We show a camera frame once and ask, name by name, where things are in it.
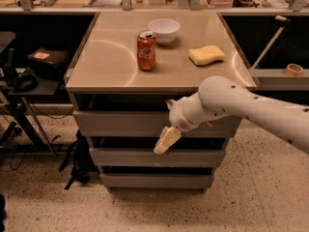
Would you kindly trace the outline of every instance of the can top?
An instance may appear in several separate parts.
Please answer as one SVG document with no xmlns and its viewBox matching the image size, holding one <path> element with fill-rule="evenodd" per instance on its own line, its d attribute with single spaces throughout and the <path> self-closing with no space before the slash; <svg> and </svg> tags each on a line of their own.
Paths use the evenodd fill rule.
<svg viewBox="0 0 309 232">
<path fill-rule="evenodd" d="M 151 39 L 155 36 L 154 32 L 151 30 L 144 30 L 139 33 L 139 37 L 143 39 Z"/>
</svg>

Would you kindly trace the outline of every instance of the roll of tape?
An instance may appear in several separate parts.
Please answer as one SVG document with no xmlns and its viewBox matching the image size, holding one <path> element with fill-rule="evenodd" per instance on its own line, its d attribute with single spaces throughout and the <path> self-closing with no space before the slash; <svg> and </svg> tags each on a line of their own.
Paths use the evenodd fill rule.
<svg viewBox="0 0 309 232">
<path fill-rule="evenodd" d="M 286 74 L 290 76 L 299 76 L 303 72 L 303 68 L 297 64 L 289 64 L 286 68 Z"/>
</svg>

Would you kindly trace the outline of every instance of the workbench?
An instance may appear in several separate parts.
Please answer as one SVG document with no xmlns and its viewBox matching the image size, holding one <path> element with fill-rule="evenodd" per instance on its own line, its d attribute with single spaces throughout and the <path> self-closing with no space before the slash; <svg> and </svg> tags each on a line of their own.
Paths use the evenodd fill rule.
<svg viewBox="0 0 309 232">
<path fill-rule="evenodd" d="M 178 21 L 174 42 L 156 46 L 156 67 L 139 71 L 136 37 L 155 18 Z M 221 63 L 198 68 L 188 58 L 190 48 L 215 44 L 226 56 Z M 191 189 L 211 186 L 225 147 L 240 123 L 230 116 L 183 134 L 166 154 L 154 146 L 169 126 L 165 100 L 177 100 L 198 90 L 208 76 L 223 75 L 255 89 L 248 69 L 214 11 L 101 11 L 75 67 L 67 90 L 74 117 L 87 137 L 103 184 L 117 189 Z"/>
</svg>

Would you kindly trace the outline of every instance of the countertop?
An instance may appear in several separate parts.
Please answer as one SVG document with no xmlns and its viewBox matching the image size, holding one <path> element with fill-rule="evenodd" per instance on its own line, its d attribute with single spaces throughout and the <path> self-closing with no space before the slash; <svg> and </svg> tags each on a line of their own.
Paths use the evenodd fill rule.
<svg viewBox="0 0 309 232">
<path fill-rule="evenodd" d="M 156 46 L 154 70 L 139 71 L 137 35 L 147 29 L 151 20 L 160 17 L 175 19 L 181 30 L 171 44 Z M 223 50 L 224 61 L 196 67 L 188 50 L 210 44 Z M 75 93 L 195 92 L 211 75 L 223 75 L 245 87 L 256 87 L 215 11 L 110 9 L 100 12 L 67 89 Z"/>
</svg>

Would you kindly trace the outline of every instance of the yellow sponge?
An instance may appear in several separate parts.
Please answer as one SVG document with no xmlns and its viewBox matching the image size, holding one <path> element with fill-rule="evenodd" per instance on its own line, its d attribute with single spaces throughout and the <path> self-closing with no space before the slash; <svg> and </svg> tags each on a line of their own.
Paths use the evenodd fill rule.
<svg viewBox="0 0 309 232">
<path fill-rule="evenodd" d="M 189 49 L 189 57 L 196 66 L 205 66 L 214 61 L 223 61 L 224 52 L 216 45 Z"/>
</svg>

